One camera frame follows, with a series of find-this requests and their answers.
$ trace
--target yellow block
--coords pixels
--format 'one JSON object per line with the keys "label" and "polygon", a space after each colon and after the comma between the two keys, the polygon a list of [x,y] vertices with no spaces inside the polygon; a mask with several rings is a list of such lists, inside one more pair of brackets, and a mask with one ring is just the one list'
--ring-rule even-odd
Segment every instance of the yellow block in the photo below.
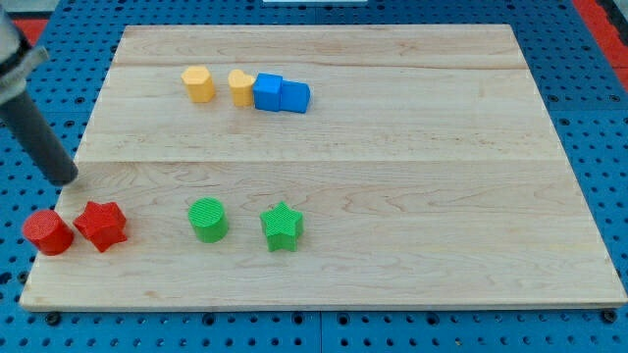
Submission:
{"label": "yellow block", "polygon": [[236,69],[229,73],[229,88],[232,91],[235,106],[253,105],[253,83],[255,83],[255,78],[242,70]]}
{"label": "yellow block", "polygon": [[204,66],[187,68],[181,75],[181,80],[189,99],[194,103],[209,102],[216,94],[212,75]]}

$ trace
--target red star block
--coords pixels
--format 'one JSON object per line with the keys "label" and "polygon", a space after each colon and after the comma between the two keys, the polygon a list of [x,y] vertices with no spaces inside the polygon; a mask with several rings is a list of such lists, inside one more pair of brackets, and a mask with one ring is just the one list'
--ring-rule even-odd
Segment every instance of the red star block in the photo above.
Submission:
{"label": "red star block", "polygon": [[85,211],[73,223],[100,252],[115,243],[127,241],[123,233],[127,219],[115,202],[101,205],[88,201]]}
{"label": "red star block", "polygon": [[42,254],[48,256],[66,251],[75,238],[61,217],[51,210],[30,215],[22,225],[22,233]]}

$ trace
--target wooden board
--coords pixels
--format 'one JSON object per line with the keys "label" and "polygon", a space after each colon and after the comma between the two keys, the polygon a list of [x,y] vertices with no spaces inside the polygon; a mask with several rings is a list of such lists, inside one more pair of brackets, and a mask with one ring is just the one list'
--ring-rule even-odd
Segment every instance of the wooden board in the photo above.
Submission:
{"label": "wooden board", "polygon": [[[180,83],[205,64],[217,86]],[[310,84],[306,115],[232,105],[231,69]],[[626,302],[507,25],[128,27],[57,210],[117,201],[129,241],[38,255],[32,311],[422,310]],[[202,196],[231,224],[197,241]],[[298,251],[259,214],[303,212]]]}

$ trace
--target green cylinder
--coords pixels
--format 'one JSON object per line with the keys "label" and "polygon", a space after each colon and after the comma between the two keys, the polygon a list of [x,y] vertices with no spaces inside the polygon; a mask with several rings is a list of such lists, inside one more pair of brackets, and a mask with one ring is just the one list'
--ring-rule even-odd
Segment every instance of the green cylinder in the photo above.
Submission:
{"label": "green cylinder", "polygon": [[216,242],[229,231],[223,204],[215,198],[205,197],[196,200],[187,212],[196,237],[202,242]]}

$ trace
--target red cylinder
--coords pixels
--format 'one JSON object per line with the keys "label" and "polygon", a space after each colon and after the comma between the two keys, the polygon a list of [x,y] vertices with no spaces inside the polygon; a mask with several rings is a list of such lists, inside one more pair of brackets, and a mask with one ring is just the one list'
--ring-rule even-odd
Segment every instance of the red cylinder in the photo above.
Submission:
{"label": "red cylinder", "polygon": [[66,251],[75,238],[72,230],[52,210],[30,215],[22,225],[22,234],[42,254],[52,256]]}

